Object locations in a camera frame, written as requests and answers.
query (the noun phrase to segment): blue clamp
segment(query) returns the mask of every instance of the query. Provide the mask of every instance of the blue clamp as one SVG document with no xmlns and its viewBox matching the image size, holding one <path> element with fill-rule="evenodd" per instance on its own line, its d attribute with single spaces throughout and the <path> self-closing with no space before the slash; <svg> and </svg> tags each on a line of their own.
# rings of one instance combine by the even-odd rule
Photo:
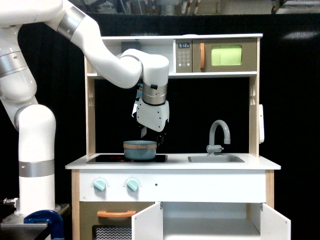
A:
<svg viewBox="0 0 320 240">
<path fill-rule="evenodd" d="M 24 224 L 49 223 L 52 240 L 64 240 L 64 221 L 62 217 L 53 210 L 35 211 L 23 220 Z"/>
</svg>

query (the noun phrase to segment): zigzag pattern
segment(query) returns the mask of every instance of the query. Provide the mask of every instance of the zigzag pattern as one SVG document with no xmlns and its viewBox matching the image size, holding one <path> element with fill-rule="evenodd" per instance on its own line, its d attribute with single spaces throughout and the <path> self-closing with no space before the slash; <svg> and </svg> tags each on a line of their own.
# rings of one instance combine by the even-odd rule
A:
<svg viewBox="0 0 320 240">
<path fill-rule="evenodd" d="M 97 227 L 96 240 L 132 240 L 131 227 Z"/>
</svg>

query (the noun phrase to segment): orange oven handle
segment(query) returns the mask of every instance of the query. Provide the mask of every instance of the orange oven handle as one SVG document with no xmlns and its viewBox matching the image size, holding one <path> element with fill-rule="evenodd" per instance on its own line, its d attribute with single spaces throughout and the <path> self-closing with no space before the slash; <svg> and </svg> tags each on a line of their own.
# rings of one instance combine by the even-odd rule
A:
<svg viewBox="0 0 320 240">
<path fill-rule="evenodd" d="M 200 55 L 201 55 L 200 69 L 204 69 L 205 68 L 205 44 L 203 42 L 200 43 Z"/>
<path fill-rule="evenodd" d="M 136 214 L 136 211 L 127 211 L 127 212 L 106 212 L 98 211 L 96 215 L 102 218 L 128 218 Z"/>
</svg>

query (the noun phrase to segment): green microwave screen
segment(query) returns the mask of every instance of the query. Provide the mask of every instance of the green microwave screen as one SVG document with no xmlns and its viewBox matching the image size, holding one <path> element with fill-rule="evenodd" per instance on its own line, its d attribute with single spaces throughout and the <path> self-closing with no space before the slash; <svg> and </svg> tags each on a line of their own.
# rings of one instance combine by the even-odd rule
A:
<svg viewBox="0 0 320 240">
<path fill-rule="evenodd" d="M 241 65 L 241 45 L 217 45 L 211 49 L 212 66 Z"/>
</svg>

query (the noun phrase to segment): white cabinet door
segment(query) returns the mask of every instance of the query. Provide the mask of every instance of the white cabinet door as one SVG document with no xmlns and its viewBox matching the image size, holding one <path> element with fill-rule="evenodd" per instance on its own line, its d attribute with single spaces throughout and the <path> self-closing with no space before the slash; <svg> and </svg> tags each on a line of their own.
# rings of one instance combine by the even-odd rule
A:
<svg viewBox="0 0 320 240">
<path fill-rule="evenodd" d="M 163 240 L 163 219 L 160 202 L 133 215 L 131 217 L 132 240 Z"/>
<path fill-rule="evenodd" d="M 291 220 L 275 211 L 267 204 L 261 210 L 261 240 L 290 240 Z"/>
</svg>

